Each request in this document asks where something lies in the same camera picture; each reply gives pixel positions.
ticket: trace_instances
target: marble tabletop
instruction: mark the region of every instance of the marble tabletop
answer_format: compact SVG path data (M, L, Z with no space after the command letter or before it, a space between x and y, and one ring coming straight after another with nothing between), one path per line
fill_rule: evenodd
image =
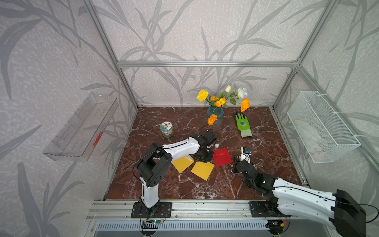
M232 160L240 155L241 146L252 148L251 161L260 172L273 174L301 185L283 139L268 107L251 107L248 117L253 138L241 138L233 118L239 107L224 108L221 126L207 124L207 107L145 107L139 108L126 147L118 164L107 199L138 199L141 182L132 174L132 167L153 142L170 144L193 134L213 129L220 148L228 148ZM173 124L174 135L164 138L159 125ZM171 164L159 184L160 199L244 199L262 198L255 195L239 174L232 173L232 164L214 167L207 181L191 173L194 163L181 174Z

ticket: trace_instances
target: yellow paper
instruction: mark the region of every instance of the yellow paper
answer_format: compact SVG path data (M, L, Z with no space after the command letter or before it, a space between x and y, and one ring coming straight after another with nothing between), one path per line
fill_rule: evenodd
M211 172L213 170L213 167L215 165L207 162L196 162L196 164L193 166L191 172L202 178L203 180L208 180L209 176L211 175Z
M177 159L172 164L175 166L175 168L179 171L179 173L183 172L186 168L188 168L194 160L191 156L186 155L182 158Z

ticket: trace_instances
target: leaf pattern wallpaper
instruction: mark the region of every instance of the leaf pattern wallpaper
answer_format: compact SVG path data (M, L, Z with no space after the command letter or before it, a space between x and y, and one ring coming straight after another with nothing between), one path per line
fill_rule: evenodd
M334 100L360 134L379 152L379 15L378 0L341 0L312 46L302 66ZM359 203L379 206L379 175L358 149L333 163L315 164L286 115L302 90L296 76L276 108L306 174L316 189L349 192ZM367 219L376 211L364 207ZM379 221L367 224L367 236L377 236Z
M0 0L0 16L0 236L77 236L136 109L81 1ZM43 155L91 92L119 107L89 160Z
M119 61L295 60L326 0L94 0ZM206 89L249 90L252 105L268 106L289 68L124 68L139 105L205 105Z

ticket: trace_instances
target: white tulip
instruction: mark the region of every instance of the white tulip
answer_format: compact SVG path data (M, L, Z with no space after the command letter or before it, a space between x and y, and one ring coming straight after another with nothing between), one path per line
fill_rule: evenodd
M239 88L238 92L237 92L237 95L238 95L238 98L241 99L241 100L247 98L247 88L246 87Z
M229 93L231 90L232 90L232 86L230 85L225 88L226 93Z

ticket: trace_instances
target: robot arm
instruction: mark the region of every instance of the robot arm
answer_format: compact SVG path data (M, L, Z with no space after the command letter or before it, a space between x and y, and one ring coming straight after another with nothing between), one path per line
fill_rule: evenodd
M240 173L256 193L267 196L263 209L257 202L251 202L252 213L263 213L265 217L296 215L336 229L344 237L366 236L366 212L345 191L317 191L260 173L250 164L249 156L241 157L233 165L233 172Z
M158 184L166 175L170 164L183 156L192 154L197 161L212 161L213 151L209 148L215 141L215 134L208 131L204 136L193 135L173 144L153 143L147 149L143 158L136 163L142 181L141 199L147 213L153 212L159 202Z

